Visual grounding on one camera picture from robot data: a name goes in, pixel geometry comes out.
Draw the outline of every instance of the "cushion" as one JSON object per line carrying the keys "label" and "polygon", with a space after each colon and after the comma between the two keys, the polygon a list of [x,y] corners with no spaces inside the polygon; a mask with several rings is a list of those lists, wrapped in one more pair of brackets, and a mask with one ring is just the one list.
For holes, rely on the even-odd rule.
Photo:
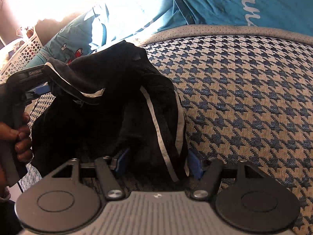
{"label": "cushion", "polygon": [[[185,37],[144,47],[177,88],[189,147],[227,163],[248,159],[300,200],[297,234],[313,229],[313,47],[257,36]],[[31,124],[50,105],[40,97]],[[22,179],[23,189],[40,179]],[[168,190],[127,175],[129,190]],[[221,189],[234,183],[223,180]]]}

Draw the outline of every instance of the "white plastic basket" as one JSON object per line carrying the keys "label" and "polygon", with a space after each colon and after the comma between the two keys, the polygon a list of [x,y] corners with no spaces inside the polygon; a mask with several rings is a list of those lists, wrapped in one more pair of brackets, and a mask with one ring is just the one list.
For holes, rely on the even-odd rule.
{"label": "white plastic basket", "polygon": [[7,64],[0,71],[0,84],[7,81],[13,73],[22,70],[30,60],[39,52],[42,44],[35,31],[30,37],[10,58]]}

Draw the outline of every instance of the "metal screw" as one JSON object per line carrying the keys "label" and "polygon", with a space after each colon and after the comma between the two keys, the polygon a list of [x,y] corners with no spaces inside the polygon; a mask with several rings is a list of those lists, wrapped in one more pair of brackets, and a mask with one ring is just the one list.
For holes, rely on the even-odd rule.
{"label": "metal screw", "polygon": [[108,197],[116,199],[123,195],[123,192],[121,190],[115,189],[108,192]]}
{"label": "metal screw", "polygon": [[160,193],[156,193],[156,194],[154,194],[154,195],[153,195],[153,197],[155,197],[155,198],[157,198],[157,199],[158,199],[158,198],[161,198],[161,197],[162,197],[162,194],[160,194]]}
{"label": "metal screw", "polygon": [[209,194],[207,191],[205,190],[197,190],[193,192],[194,197],[198,198],[198,199],[203,199],[205,197],[207,197]]}

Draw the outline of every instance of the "finger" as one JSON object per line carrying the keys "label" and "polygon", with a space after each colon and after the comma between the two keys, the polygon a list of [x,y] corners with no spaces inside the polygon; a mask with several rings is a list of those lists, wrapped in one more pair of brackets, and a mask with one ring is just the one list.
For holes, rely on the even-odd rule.
{"label": "finger", "polygon": [[19,154],[18,160],[23,163],[29,163],[32,160],[32,150],[28,149],[24,153]]}
{"label": "finger", "polygon": [[18,154],[21,154],[28,150],[32,146],[32,140],[30,137],[23,139],[15,144],[15,151]]}
{"label": "finger", "polygon": [[28,124],[30,121],[30,116],[27,112],[24,112],[22,115],[23,124]]}
{"label": "finger", "polygon": [[4,170],[0,167],[0,188],[7,186],[7,177],[5,176]]}
{"label": "finger", "polygon": [[10,128],[5,123],[0,122],[0,140],[15,141],[18,137],[18,131]]}
{"label": "finger", "polygon": [[23,125],[18,129],[18,140],[25,139],[30,135],[30,129],[28,125]]}

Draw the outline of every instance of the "black garment with white stripes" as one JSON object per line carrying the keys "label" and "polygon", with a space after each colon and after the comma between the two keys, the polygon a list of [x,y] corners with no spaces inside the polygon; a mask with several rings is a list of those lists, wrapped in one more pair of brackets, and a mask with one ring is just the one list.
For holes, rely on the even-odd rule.
{"label": "black garment with white stripes", "polygon": [[129,168],[178,181],[188,175],[186,123],[170,79],[146,51],[122,41],[70,65],[43,67],[56,96],[32,127],[32,165],[42,176],[71,158],[131,151]]}

